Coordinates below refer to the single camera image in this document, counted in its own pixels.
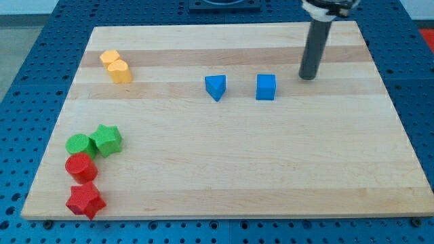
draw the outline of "blue cube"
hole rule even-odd
[[[259,74],[256,80],[256,99],[274,100],[276,93],[276,76]]]
[[[226,75],[205,77],[205,90],[218,102],[226,91]]]

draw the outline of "green block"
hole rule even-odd
[[[96,156],[96,146],[94,141],[85,134],[76,134],[66,141],[66,150],[71,155],[76,153],[87,153],[91,159]]]
[[[98,129],[90,136],[103,157],[122,151],[122,137],[116,126],[99,125]]]

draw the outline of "wooden cutting board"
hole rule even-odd
[[[76,220],[64,144],[117,125],[94,160],[97,220],[432,216],[434,196],[355,22],[335,22],[318,77],[298,78],[309,23],[97,27],[22,210]],[[117,49],[134,81],[111,82]],[[275,101],[256,75],[277,76]],[[226,75],[219,103],[204,77]]]

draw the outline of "blue metal table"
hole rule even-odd
[[[260,12],[188,13],[188,1],[60,0],[0,105],[0,243],[434,243],[434,218],[26,221],[20,211],[95,26],[310,21],[299,0]],[[433,54],[398,0],[363,0],[356,20],[434,186]]]

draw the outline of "yellow block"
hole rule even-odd
[[[123,60],[116,60],[107,67],[107,72],[114,83],[131,83],[133,80],[128,64]]]
[[[120,60],[121,55],[116,50],[108,50],[101,54],[100,59],[104,67],[107,68],[114,61]]]

